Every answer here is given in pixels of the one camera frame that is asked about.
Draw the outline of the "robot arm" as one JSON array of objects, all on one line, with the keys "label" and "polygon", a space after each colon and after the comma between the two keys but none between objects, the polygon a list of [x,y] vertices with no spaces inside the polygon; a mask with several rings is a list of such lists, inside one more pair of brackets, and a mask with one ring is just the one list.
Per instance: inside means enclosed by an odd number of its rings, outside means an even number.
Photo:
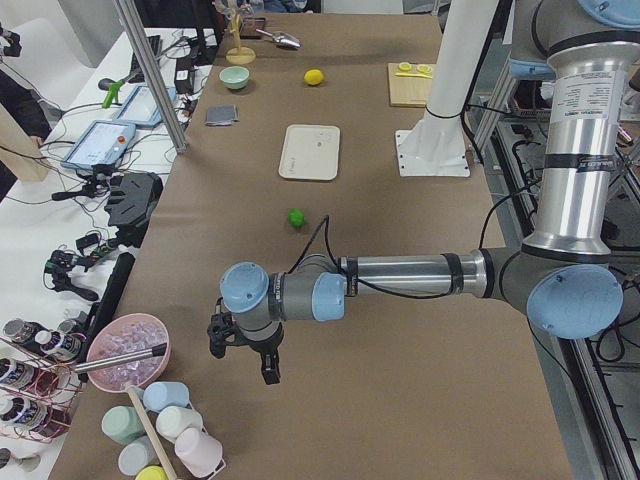
[{"label": "robot arm", "polygon": [[466,255],[343,257],[303,252],[286,272],[236,264],[208,328],[213,356],[246,346],[268,384],[289,320],[338,320],[360,291],[428,300],[470,293],[504,301],[538,329],[583,339],[610,326],[623,289],[601,238],[624,85],[639,57],[635,1],[518,1],[511,73],[554,82],[533,232],[517,249]]}]

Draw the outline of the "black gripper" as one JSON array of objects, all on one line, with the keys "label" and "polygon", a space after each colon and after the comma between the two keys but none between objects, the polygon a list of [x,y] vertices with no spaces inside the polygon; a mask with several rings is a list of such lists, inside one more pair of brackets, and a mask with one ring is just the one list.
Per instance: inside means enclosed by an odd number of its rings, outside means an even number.
[{"label": "black gripper", "polygon": [[281,373],[278,348],[284,339],[281,322],[271,322],[261,330],[238,327],[239,335],[261,356],[261,374],[266,384],[279,384]]}]

